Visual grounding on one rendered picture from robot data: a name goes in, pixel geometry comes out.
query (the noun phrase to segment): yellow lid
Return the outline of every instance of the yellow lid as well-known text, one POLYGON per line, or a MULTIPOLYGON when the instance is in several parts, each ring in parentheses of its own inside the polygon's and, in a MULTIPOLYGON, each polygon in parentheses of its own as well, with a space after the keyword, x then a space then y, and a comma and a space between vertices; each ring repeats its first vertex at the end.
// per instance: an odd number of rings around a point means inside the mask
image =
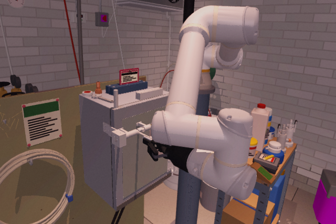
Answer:
POLYGON ((251 143, 250 143, 250 146, 255 146, 258 144, 258 140, 254 137, 251 137, 251 143))

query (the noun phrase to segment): cardboard box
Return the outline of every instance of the cardboard box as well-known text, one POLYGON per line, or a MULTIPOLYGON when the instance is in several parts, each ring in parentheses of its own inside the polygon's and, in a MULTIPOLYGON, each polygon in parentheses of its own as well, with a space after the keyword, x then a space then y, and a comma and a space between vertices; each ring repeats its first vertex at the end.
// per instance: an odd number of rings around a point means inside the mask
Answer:
MULTIPOLYGON (((253 224, 258 196, 251 194, 246 200, 232 199, 224 208, 221 224, 253 224)), ((271 224, 274 203, 268 202, 264 224, 271 224)))

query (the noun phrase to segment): magenta container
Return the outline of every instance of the magenta container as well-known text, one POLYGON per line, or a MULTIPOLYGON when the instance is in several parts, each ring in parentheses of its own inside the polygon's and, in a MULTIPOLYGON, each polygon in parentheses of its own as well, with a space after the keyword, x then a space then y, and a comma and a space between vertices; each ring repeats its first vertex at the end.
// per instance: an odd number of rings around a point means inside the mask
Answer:
POLYGON ((320 180, 319 187, 317 188, 313 209, 319 223, 336 223, 336 197, 327 197, 327 191, 322 183, 322 180, 320 180))

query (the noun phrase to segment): red hose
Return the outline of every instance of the red hose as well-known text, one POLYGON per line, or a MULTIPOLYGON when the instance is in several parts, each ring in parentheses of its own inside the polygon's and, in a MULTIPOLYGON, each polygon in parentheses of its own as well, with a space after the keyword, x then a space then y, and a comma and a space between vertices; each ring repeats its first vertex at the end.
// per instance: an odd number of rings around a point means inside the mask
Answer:
POLYGON ((163 79, 162 79, 162 81, 161 81, 161 85, 160 85, 160 87, 162 86, 162 83, 163 83, 163 81, 164 81, 164 78, 166 78, 166 75, 167 75, 169 72, 171 72, 171 71, 173 71, 173 70, 168 71, 168 72, 164 75, 164 77, 163 77, 163 79))
POLYGON ((71 43, 72 43, 72 50, 74 51, 73 56, 75 58, 75 63, 76 63, 76 67, 77 67, 77 73, 78 73, 78 79, 79 79, 79 83, 80 83, 80 74, 79 74, 79 69, 78 69, 78 64, 77 64, 77 58, 76 58, 76 52, 75 52, 75 46, 74 46, 74 40, 72 39, 72 33, 71 33, 71 27, 70 27, 70 21, 69 21, 69 15, 68 15, 68 8, 67 8, 67 3, 65 0, 64 1, 64 7, 65 7, 65 13, 67 15, 67 20, 68 20, 68 26, 69 26, 69 32, 70 32, 70 38, 71 38, 71 43))

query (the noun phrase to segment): black cable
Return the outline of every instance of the black cable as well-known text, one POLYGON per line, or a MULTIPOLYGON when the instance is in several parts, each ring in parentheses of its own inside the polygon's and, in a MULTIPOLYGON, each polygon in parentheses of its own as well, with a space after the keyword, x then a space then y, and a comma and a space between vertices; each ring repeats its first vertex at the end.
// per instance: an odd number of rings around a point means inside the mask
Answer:
POLYGON ((125 207, 123 207, 123 208, 121 209, 120 214, 119 214, 119 217, 118 217, 117 222, 116 222, 115 224, 118 224, 118 223, 119 223, 119 220, 120 220, 120 218, 121 218, 121 216, 122 216, 122 213, 124 212, 124 209, 125 209, 125 207))
POLYGON ((118 216, 118 213, 119 213, 119 210, 114 214, 114 217, 113 217, 113 220, 112 220, 111 224, 114 224, 114 222, 115 222, 115 220, 118 216))

